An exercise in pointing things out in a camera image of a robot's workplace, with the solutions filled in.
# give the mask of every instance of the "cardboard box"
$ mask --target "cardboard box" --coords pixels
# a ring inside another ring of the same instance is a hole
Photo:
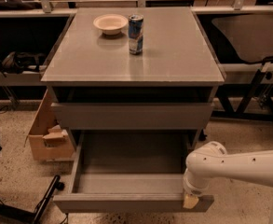
[[[75,156],[75,145],[65,130],[56,128],[57,122],[51,104],[51,97],[46,91],[28,135],[34,160],[72,160]]]

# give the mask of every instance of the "soda can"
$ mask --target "soda can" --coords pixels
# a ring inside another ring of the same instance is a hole
[[[143,51],[143,15],[129,16],[129,50],[134,55]]]

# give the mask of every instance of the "speckled floor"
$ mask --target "speckled floor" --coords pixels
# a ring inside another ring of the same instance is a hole
[[[72,163],[34,161],[30,145],[25,143],[35,110],[8,111],[0,114],[0,198],[8,205],[34,211],[43,198],[54,175],[60,175],[67,191]],[[198,147],[216,140],[229,153],[273,149],[273,122],[212,119],[205,133],[207,140]],[[191,223],[191,224],[267,224],[273,202],[273,188],[216,178],[208,194],[214,203],[206,213],[116,213],[70,214],[68,223]],[[41,223],[61,223],[65,218],[50,202]],[[0,217],[0,223],[18,223]]]

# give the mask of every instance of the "closed drawer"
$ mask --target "closed drawer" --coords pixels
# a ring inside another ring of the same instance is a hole
[[[52,108],[62,127],[78,130],[195,130],[205,128],[212,114],[210,103],[54,103]]]
[[[64,213],[186,211],[185,141],[177,132],[84,133],[68,194],[54,202]],[[192,211],[212,202],[202,199]]]

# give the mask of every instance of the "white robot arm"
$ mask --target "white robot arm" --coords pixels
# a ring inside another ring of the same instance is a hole
[[[184,190],[198,197],[214,177],[273,187],[273,150],[228,155],[222,144],[210,142],[187,156],[186,167]],[[273,210],[270,224],[273,224]]]

